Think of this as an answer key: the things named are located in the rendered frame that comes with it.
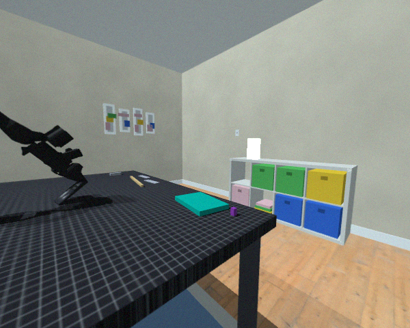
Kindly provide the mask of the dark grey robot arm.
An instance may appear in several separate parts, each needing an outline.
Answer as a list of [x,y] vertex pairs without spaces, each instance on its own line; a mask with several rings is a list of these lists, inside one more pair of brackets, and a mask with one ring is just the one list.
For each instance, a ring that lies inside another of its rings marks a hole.
[[[74,138],[63,130],[60,126],[55,126],[47,133],[35,132],[27,127],[15,122],[0,112],[0,129],[13,141],[20,144],[31,144],[27,147],[21,147],[22,155],[25,156],[29,152],[36,156],[41,161],[48,159],[55,154],[56,150],[46,143],[48,141],[54,147],[63,147]],[[37,138],[38,137],[38,138]],[[37,138],[37,139],[34,139]],[[39,140],[41,139],[41,140]],[[40,141],[35,143],[35,141]],[[61,153],[61,152],[60,152]],[[83,156],[80,149],[65,149],[61,155],[64,159],[71,163],[73,159]]]

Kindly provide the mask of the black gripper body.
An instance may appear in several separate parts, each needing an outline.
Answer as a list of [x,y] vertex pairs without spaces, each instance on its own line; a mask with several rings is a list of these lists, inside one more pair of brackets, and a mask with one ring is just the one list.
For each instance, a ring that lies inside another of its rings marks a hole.
[[51,167],[51,171],[55,174],[62,173],[62,175],[68,179],[72,178],[77,172],[79,172],[83,166],[79,163],[67,162],[61,153],[55,152],[48,159],[42,161],[45,165]]

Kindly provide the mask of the teal flat slab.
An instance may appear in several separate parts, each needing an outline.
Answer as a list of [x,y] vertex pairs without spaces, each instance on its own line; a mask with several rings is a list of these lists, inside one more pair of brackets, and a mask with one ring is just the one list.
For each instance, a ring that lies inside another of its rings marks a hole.
[[178,195],[175,200],[200,217],[229,209],[229,204],[202,192]]

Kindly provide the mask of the black work mat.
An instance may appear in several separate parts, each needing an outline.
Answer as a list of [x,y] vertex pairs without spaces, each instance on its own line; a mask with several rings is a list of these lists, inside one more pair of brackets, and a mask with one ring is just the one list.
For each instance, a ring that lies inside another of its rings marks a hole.
[[61,205],[77,181],[0,183],[0,328],[90,328],[277,216],[205,193],[229,209],[200,217],[175,196],[201,191],[83,176]]

